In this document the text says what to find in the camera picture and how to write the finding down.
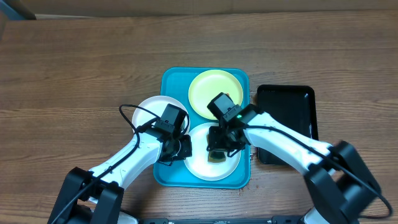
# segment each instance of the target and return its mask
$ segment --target black tray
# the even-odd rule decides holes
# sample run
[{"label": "black tray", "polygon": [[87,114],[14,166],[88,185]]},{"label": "black tray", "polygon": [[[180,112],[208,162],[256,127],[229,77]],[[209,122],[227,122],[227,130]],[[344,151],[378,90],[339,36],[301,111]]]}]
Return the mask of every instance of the black tray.
[{"label": "black tray", "polygon": [[[256,104],[286,127],[318,140],[315,92],[311,87],[261,85],[257,89]],[[264,164],[286,165],[265,150],[258,150],[258,158]]]}]

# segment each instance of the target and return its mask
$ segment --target black cable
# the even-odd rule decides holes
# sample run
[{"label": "black cable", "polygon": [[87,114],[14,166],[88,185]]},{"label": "black cable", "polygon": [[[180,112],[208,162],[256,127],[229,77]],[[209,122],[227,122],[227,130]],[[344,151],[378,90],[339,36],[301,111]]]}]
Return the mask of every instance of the black cable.
[{"label": "black cable", "polygon": [[124,115],[123,111],[122,111],[122,107],[123,106],[128,106],[128,107],[134,107],[134,108],[138,108],[141,110],[144,110],[152,115],[154,115],[156,118],[160,118],[159,116],[157,116],[156,114],[154,114],[153,112],[142,108],[140,106],[136,106],[136,105],[120,105],[119,106],[119,112],[122,115],[122,117],[127,121],[127,123],[130,124],[131,128],[134,130],[134,134],[137,135],[137,142],[134,145],[133,149],[131,149],[131,151],[129,153],[127,153],[123,158],[121,158],[120,160],[118,160],[115,164],[113,164],[112,166],[109,166],[102,174],[100,174],[99,176],[97,176],[96,178],[93,179],[93,181],[91,181],[88,185],[84,186],[75,196],[72,200],[70,200],[65,206],[64,208],[61,210],[61,212],[54,218],[53,222],[51,224],[55,224],[57,222],[57,220],[61,217],[61,215],[76,201],[79,199],[80,196],[82,196],[90,187],[92,187],[94,184],[96,184],[97,182],[99,182],[101,180],[101,178],[103,178],[104,176],[106,176],[106,174],[110,173],[113,169],[115,169],[118,165],[120,165],[122,162],[124,162],[128,157],[130,157],[134,151],[136,151],[136,149],[139,146],[139,142],[140,142],[140,138],[139,138],[139,134],[137,132],[136,127],[131,123],[131,121],[129,120],[129,118],[126,117],[126,115]]},{"label": "black cable", "polygon": [[314,153],[315,155],[321,157],[322,159],[326,160],[329,164],[331,164],[332,166],[336,167],[338,170],[343,171],[345,174],[347,174],[348,176],[350,176],[352,179],[354,179],[355,181],[357,181],[358,183],[360,183],[362,186],[366,187],[368,190],[370,190],[372,193],[374,193],[387,207],[388,209],[388,214],[384,215],[384,216],[359,216],[360,218],[368,218],[368,219],[374,219],[374,220],[378,220],[378,219],[385,219],[385,218],[389,218],[392,216],[393,214],[393,209],[391,204],[388,202],[388,200],[381,195],[379,192],[375,191],[369,184],[365,183],[364,181],[362,181],[361,179],[359,179],[358,177],[356,177],[353,173],[351,173],[350,171],[348,171],[347,169],[345,169],[344,167],[342,167],[341,165],[339,165],[337,162],[333,161],[332,159],[330,159],[329,157],[323,155],[322,153],[316,151],[314,148],[304,144],[302,141],[298,140],[297,138],[291,136],[290,134],[274,128],[274,127],[268,127],[268,126],[249,126],[246,125],[243,128],[236,128],[236,129],[231,129],[230,132],[232,131],[236,131],[239,129],[246,129],[246,128],[251,128],[251,129],[255,129],[255,128],[259,128],[259,129],[266,129],[266,130],[270,130],[270,131],[275,131],[277,133],[280,133],[286,137],[288,137],[289,139],[293,140],[294,142],[296,142],[297,144],[299,144],[300,146],[304,147],[306,150]]}]

